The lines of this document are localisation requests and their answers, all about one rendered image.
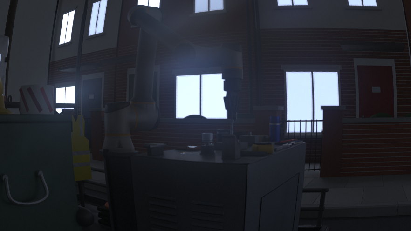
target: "ventilation slot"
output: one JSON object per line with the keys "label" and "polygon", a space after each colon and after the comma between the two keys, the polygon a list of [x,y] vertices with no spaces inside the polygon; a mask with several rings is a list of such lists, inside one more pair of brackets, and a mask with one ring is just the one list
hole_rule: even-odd
{"label": "ventilation slot", "polygon": [[176,199],[153,194],[149,194],[148,197],[151,230],[177,230]]}
{"label": "ventilation slot", "polygon": [[192,201],[192,231],[217,231],[223,229],[223,204]]}

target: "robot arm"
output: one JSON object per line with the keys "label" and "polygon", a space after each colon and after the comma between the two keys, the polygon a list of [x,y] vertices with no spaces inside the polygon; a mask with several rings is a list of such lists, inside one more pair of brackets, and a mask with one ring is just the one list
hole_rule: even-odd
{"label": "robot arm", "polygon": [[160,111],[152,98],[157,41],[168,47],[179,62],[200,67],[221,66],[224,90],[227,91],[224,103],[234,122],[243,78],[241,45],[196,46],[162,24],[162,13],[156,7],[135,6],[130,9],[128,20],[132,25],[140,26],[134,94],[130,102],[107,103],[103,149],[134,152],[130,133],[150,131],[158,126]]}

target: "red and white striped barrier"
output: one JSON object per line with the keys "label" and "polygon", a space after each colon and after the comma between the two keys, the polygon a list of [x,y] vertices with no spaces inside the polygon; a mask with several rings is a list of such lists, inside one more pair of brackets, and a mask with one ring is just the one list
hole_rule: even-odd
{"label": "red and white striped barrier", "polygon": [[25,85],[20,88],[20,114],[54,114],[54,87]]}

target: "brick pillar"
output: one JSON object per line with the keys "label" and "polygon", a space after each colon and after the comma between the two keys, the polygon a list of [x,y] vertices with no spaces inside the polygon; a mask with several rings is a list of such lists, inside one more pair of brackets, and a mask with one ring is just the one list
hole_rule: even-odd
{"label": "brick pillar", "polygon": [[279,116],[283,106],[254,106],[255,132],[253,135],[270,135],[270,116]]}
{"label": "brick pillar", "polygon": [[104,117],[104,109],[90,109],[91,115],[91,153],[93,160],[104,161],[102,155],[99,154],[99,150],[103,148],[102,138],[102,118]]}
{"label": "brick pillar", "polygon": [[345,106],[321,106],[323,116],[320,177],[339,177]]}

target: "red door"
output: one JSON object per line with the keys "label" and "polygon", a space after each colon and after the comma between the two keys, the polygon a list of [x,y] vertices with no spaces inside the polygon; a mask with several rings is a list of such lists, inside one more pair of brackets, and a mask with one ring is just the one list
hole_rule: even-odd
{"label": "red door", "polygon": [[394,117],[391,66],[357,66],[360,118],[384,112]]}

